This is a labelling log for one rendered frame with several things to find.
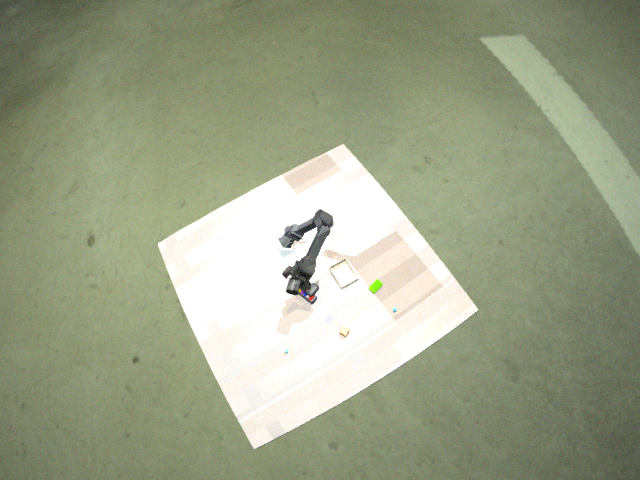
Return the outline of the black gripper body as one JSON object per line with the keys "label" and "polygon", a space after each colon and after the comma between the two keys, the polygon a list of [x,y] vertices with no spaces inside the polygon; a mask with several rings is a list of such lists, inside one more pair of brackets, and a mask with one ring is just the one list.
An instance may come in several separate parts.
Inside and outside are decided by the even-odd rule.
{"label": "black gripper body", "polygon": [[[289,276],[291,276],[291,268],[292,266],[287,266],[281,273],[282,277],[285,278],[286,280],[288,279]],[[300,287],[302,287],[305,290],[305,293],[310,296],[313,297],[313,295],[315,293],[317,293],[319,291],[319,286],[317,286],[315,283],[311,283],[308,281],[306,284],[305,283],[301,283]]]}

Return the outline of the green rectangular block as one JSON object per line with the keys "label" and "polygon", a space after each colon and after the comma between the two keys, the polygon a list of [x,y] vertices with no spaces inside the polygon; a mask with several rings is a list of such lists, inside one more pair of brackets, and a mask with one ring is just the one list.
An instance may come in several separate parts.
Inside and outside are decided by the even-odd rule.
{"label": "green rectangular block", "polygon": [[368,289],[375,293],[382,285],[383,283],[377,279]]}

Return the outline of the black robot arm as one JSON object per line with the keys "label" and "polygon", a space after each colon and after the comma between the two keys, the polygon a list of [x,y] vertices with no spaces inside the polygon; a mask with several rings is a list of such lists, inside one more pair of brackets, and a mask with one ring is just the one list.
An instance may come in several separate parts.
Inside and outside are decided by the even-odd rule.
{"label": "black robot arm", "polygon": [[333,225],[333,215],[323,209],[319,209],[315,212],[313,218],[301,224],[286,226],[284,228],[284,234],[280,238],[277,238],[282,248],[291,248],[294,241],[300,241],[304,237],[304,233],[317,227],[317,233],[307,254],[302,257],[300,261],[296,260],[291,268],[291,278],[289,278],[285,288],[286,293],[297,295],[301,283],[306,284],[310,281],[317,266],[316,259]]}

